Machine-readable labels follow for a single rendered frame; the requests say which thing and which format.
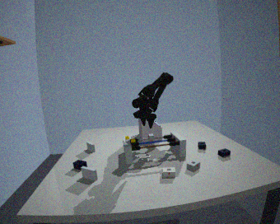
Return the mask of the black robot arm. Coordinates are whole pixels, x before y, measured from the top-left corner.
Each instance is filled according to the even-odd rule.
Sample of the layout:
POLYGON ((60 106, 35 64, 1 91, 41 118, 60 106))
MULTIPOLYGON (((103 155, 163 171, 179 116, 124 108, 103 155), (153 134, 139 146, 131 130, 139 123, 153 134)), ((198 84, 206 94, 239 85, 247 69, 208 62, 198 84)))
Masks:
MULTIPOLYGON (((134 108, 139 108, 143 105, 150 105, 149 111, 155 113, 159 104, 161 94, 165 90, 166 86, 171 84, 173 77, 169 73, 162 73, 161 76, 155 80, 152 84, 145 86, 139 93, 139 97, 133 100, 132 105, 134 108), (159 88, 158 88, 159 87, 159 88), (155 91, 158 88, 156 94, 155 91), (154 97, 153 97, 154 96, 154 97), (153 98, 152 98, 153 97, 153 98)), ((138 119, 141 116, 145 116, 144 109, 140 109, 133 113, 134 118, 138 119)))

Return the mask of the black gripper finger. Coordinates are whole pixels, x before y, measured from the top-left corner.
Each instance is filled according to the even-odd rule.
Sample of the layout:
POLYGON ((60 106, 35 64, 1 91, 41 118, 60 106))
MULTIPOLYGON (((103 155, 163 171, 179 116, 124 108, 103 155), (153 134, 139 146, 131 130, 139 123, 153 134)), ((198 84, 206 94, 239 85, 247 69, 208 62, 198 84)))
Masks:
POLYGON ((143 126, 145 126, 145 123, 146 123, 146 116, 141 116, 141 117, 139 117, 139 118, 140 118, 140 120, 142 121, 143 126))
POLYGON ((148 124, 149 124, 149 127, 150 127, 150 128, 152 128, 152 125, 153 125, 153 123, 154 123, 154 120, 155 120, 155 119, 150 119, 150 120, 147 120, 147 119, 146 119, 146 121, 148 121, 148 124))

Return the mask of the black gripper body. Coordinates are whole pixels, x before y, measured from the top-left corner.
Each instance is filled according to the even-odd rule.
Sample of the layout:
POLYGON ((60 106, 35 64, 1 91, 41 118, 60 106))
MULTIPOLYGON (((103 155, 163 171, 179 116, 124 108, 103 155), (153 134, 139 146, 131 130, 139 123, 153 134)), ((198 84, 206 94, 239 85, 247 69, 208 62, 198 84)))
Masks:
POLYGON ((151 112, 149 111, 149 107, 150 107, 150 105, 143 105, 139 108, 144 109, 145 116, 146 116, 147 120, 156 119, 156 114, 151 114, 151 112))

